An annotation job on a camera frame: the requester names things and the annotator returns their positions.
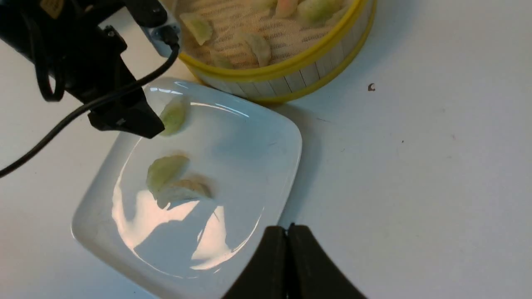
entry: black cable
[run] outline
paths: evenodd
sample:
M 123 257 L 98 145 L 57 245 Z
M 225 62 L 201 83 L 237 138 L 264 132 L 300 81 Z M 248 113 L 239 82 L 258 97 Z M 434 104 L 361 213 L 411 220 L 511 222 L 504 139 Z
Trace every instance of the black cable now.
M 168 59 L 165 61 L 165 63 L 163 63 L 159 68 L 157 68 L 155 71 L 151 72 L 150 74 L 146 75 L 145 77 L 133 83 L 130 83 L 110 94 L 107 94 L 98 99 L 95 99 L 94 101 L 84 104 L 78 107 L 77 109 L 75 109 L 74 111 L 72 111 L 64 119 L 62 119 L 48 134 L 46 134 L 46 136 L 44 136 L 44 138 L 41 139 L 41 141 L 39 141 L 39 143 L 37 143 L 32 149 L 30 149 L 24 156 L 20 157 L 18 160 L 11 163 L 6 168 L 0 170 L 0 178 L 7 176 L 11 172 L 18 169 L 20 166 L 28 162 L 38 152 L 40 152 L 48 143 L 50 143 L 50 141 L 52 141 L 52 139 L 55 136 L 57 136 L 59 132 L 61 132 L 68 124 L 70 124 L 78 116 L 84 114 L 85 112 L 89 110 L 92 110 L 99 106 L 105 105 L 111 101 L 114 101 L 121 96 L 131 93 L 135 89 L 140 88 L 143 85 L 150 83 L 151 81 L 155 80 L 157 77 L 162 75 L 164 72 L 166 72 L 177 59 L 177 56 L 179 54 L 179 45 L 177 44 L 177 35 L 173 32 L 173 30 L 171 31 L 161 30 L 161 33 L 163 35 L 163 41 L 172 47 L 172 53 L 170 54 L 170 56 L 168 56 Z
M 39 86 L 40 94 L 46 101 L 60 101 L 65 92 L 65 80 L 63 68 L 60 59 L 52 57 L 52 65 L 54 68 L 55 89 L 52 91 L 50 84 L 48 56 L 46 54 L 46 45 L 43 41 L 43 36 L 40 32 L 39 26 L 35 21 L 27 16 L 23 11 L 20 12 L 26 28 L 28 29 L 30 38 L 31 58 L 35 65 L 35 75 L 37 76 L 37 85 Z

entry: dumpling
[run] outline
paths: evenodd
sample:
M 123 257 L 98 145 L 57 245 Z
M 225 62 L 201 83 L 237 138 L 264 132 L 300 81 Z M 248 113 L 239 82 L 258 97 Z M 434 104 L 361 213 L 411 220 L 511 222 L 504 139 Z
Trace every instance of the dumpling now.
M 346 6 L 342 8 L 341 10 L 335 12 L 332 15 L 332 17 L 325 22 L 325 25 L 328 25 L 328 26 L 336 25 L 336 23 L 338 23 L 338 21 L 345 15 L 348 9 L 349 9 L 349 6 Z
M 287 18 L 297 9 L 298 0 L 278 0 L 275 8 L 275 17 Z
M 239 31 L 235 34 L 236 39 L 247 45 L 251 52 L 257 57 L 260 67 L 266 67 L 270 63 L 270 44 L 260 34 Z
M 211 39 L 212 27 L 202 16 L 195 13 L 182 13 L 179 15 L 179 17 L 200 46 Z
M 148 190 L 156 195 L 161 188 L 174 177 L 178 177 L 185 170 L 189 159 L 175 155 L 159 158 L 149 166 L 146 176 Z
M 197 198 L 209 198 L 209 191 L 202 184 L 191 180 L 180 180 L 166 184 L 155 197 L 157 205 L 161 209 L 172 202 Z
M 305 26 L 316 26 L 342 8 L 343 0 L 305 0 L 297 6 L 297 19 Z
M 186 113 L 187 102 L 184 99 L 170 101 L 159 116 L 164 125 L 164 131 L 160 132 L 159 135 L 170 136 L 177 133 L 185 122 Z
M 233 68 L 233 64 L 223 54 L 213 49 L 209 49 L 209 52 L 211 53 L 212 64 L 214 64 L 215 67 L 222 69 Z

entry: white table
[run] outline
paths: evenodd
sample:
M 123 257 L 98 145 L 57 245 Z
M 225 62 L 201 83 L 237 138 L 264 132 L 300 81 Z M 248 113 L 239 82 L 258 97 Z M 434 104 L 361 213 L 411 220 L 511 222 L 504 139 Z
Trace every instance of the white table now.
M 277 109 L 304 140 L 281 224 L 309 225 L 370 298 L 530 298 L 530 11 L 527 0 L 379 0 L 356 60 Z M 110 22 L 137 77 L 163 62 L 124 11 Z M 79 103 L 45 103 L 32 65 L 0 53 L 6 165 Z M 168 74 L 192 79 L 181 63 Z M 150 297 L 70 233 L 116 135 L 80 118 L 0 180 L 2 298 Z

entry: square plate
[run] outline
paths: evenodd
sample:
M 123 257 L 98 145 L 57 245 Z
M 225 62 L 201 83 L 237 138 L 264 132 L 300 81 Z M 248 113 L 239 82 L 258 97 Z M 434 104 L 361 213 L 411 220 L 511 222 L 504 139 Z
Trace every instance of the square plate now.
M 145 89 L 160 113 L 186 95 L 184 129 L 153 139 L 120 133 L 72 222 L 74 237 L 126 277 L 163 298 L 218 298 L 276 225 L 301 156 L 298 128 L 271 110 L 171 78 Z M 160 209 L 146 187 L 154 160 L 190 158 L 182 178 L 206 184 L 212 200 Z

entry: yellow rim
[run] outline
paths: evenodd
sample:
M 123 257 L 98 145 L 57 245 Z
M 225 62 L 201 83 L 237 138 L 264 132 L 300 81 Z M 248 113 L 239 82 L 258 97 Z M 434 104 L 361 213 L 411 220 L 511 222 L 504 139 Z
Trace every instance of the yellow rim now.
M 368 0 L 355 0 L 345 16 L 317 44 L 288 60 L 267 67 L 250 70 L 228 70 L 212 67 L 195 60 L 185 53 L 181 53 L 179 57 L 190 70 L 224 81 L 253 82 L 283 77 L 306 67 L 329 52 L 353 27 L 367 2 Z
M 365 44 L 366 39 L 368 39 L 369 32 L 371 31 L 371 27 L 373 26 L 373 21 L 375 20 L 375 13 L 377 11 L 377 0 L 373 0 L 373 7 L 371 8 L 371 16 L 368 22 L 368 26 L 366 27 L 364 34 L 360 38 L 359 42 L 355 46 L 355 48 L 349 53 L 349 55 L 342 61 L 342 63 L 337 66 L 332 72 L 328 73 L 325 77 L 321 78 L 318 82 L 304 88 L 301 90 L 298 90 L 294 93 L 287 94 L 285 96 L 278 96 L 278 97 L 268 97 L 268 98 L 256 98 L 256 99 L 250 99 L 251 102 L 255 102 L 257 104 L 261 105 L 268 105 L 268 104 L 281 104 L 288 101 L 291 101 L 293 99 L 300 98 L 302 96 L 305 96 L 309 93 L 312 93 L 321 87 L 323 87 L 325 84 L 331 82 L 336 76 L 338 76 L 345 68 L 355 59 L 355 57 L 358 55 L 360 50 Z M 194 72 L 192 72 L 194 77 L 198 79 L 201 83 L 205 84 L 201 78 L 196 76 Z

